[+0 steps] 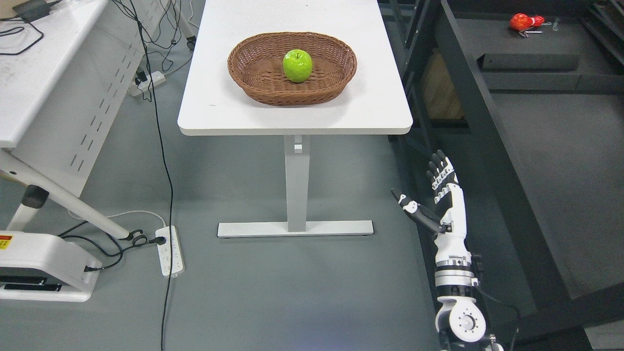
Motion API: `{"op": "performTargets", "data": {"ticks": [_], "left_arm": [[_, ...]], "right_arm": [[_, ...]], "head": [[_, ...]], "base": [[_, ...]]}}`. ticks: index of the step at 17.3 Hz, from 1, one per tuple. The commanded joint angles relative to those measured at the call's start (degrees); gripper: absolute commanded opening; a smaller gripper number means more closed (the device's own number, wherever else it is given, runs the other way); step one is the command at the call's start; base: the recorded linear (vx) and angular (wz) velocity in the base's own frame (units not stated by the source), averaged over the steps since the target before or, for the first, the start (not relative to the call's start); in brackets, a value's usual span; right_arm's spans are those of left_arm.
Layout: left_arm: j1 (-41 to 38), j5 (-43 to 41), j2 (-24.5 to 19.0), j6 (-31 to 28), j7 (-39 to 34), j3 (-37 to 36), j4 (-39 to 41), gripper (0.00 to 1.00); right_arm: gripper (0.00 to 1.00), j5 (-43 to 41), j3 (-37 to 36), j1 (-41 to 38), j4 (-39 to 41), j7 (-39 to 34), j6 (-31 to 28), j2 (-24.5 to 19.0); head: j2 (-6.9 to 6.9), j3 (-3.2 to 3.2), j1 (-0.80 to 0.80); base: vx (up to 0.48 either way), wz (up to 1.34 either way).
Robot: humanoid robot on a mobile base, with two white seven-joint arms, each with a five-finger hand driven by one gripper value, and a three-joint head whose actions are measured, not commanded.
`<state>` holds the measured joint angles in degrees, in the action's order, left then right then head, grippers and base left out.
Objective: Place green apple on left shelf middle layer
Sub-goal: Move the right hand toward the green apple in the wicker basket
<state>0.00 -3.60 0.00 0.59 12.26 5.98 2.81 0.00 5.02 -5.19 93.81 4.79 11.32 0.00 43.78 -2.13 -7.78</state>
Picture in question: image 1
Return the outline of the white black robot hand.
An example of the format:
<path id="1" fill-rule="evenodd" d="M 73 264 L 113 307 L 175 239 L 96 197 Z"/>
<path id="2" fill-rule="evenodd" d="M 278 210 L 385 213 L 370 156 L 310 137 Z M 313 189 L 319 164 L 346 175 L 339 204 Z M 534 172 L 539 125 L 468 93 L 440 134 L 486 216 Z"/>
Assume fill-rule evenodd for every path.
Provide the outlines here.
<path id="1" fill-rule="evenodd" d="M 410 220 L 423 225 L 434 238 L 437 247 L 437 267 L 454 265 L 466 269 L 472 255 L 465 246 L 467 216 L 464 192 L 450 159 L 443 151 L 431 155 L 427 176 L 434 195 L 434 209 L 408 197 L 399 189 L 391 193 Z"/>

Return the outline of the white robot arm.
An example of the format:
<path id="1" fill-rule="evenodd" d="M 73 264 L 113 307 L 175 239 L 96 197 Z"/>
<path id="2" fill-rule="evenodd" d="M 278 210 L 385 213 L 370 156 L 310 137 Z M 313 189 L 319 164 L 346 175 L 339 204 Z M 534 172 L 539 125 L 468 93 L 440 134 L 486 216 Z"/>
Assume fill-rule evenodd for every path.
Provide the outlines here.
<path id="1" fill-rule="evenodd" d="M 435 316 L 442 351 L 503 351 L 477 305 L 474 293 L 481 286 L 482 256 L 471 262 L 453 258 L 435 267 L 435 291 L 441 307 Z"/>

